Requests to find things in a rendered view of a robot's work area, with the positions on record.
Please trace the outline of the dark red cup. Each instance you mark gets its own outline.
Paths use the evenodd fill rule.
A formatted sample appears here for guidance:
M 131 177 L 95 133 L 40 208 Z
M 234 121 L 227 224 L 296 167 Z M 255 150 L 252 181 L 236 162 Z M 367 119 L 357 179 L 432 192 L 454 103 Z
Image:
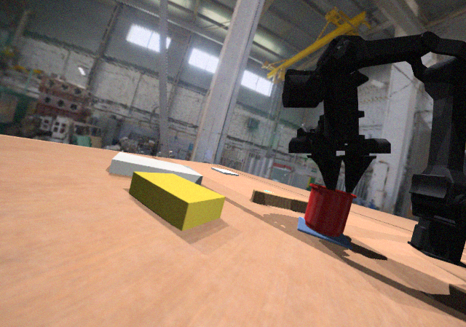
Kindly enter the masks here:
M 347 224 L 354 194 L 309 184 L 312 189 L 304 214 L 305 224 L 327 236 L 338 237 Z

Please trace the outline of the dark brown long bar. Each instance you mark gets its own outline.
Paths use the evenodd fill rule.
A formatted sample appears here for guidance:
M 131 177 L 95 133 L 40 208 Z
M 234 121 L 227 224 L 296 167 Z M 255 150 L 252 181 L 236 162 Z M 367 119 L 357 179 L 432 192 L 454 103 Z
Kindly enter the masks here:
M 305 212 L 309 200 L 300 200 L 294 197 L 283 196 L 260 189 L 254 189 L 251 200 L 263 205 L 272 205 L 279 208 Z

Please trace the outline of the olive yellow rectangular block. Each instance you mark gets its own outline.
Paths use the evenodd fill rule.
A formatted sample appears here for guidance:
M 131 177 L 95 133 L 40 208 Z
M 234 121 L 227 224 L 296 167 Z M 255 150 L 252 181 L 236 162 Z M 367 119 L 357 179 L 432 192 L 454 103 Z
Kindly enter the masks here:
M 133 172 L 129 193 L 181 231 L 220 218 L 226 198 L 173 173 Z

